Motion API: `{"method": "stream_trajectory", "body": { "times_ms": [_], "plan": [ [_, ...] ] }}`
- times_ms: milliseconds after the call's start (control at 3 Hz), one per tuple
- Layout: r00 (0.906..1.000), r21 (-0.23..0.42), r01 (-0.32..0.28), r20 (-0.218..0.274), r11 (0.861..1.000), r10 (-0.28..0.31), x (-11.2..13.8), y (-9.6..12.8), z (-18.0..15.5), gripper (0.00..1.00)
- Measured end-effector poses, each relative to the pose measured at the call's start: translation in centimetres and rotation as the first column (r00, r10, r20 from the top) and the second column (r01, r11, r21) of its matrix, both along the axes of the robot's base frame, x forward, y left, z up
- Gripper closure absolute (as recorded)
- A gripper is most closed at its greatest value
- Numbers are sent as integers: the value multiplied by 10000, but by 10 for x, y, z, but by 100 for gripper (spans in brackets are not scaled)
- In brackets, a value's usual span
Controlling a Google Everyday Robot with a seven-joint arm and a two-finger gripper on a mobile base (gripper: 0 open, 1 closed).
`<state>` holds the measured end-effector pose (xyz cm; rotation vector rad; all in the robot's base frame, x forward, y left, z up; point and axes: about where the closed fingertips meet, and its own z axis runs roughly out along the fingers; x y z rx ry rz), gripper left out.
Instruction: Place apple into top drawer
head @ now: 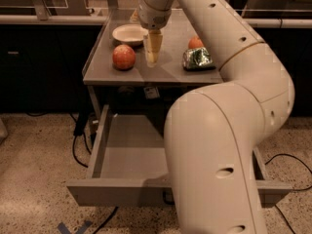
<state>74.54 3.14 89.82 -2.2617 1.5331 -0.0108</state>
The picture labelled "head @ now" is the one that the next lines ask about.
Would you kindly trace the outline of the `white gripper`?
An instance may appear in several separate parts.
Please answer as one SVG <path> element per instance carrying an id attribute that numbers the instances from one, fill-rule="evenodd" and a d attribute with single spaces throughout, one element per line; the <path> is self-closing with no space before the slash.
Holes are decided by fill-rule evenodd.
<path id="1" fill-rule="evenodd" d="M 149 67 L 156 65 L 163 41 L 160 30 L 166 26 L 172 13 L 174 0 L 139 0 L 137 10 L 134 10 L 130 22 L 138 23 L 148 33 L 143 36 L 145 59 Z"/>

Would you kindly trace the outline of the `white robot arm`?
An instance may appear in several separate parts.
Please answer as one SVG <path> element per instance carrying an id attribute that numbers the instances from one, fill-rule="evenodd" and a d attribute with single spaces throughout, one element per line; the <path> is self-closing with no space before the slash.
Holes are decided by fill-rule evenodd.
<path id="1" fill-rule="evenodd" d="M 165 151 L 180 231 L 267 234 L 253 150 L 289 118 L 293 80 L 225 0 L 139 0 L 141 25 L 163 28 L 174 2 L 222 78 L 180 97 L 167 115 Z"/>

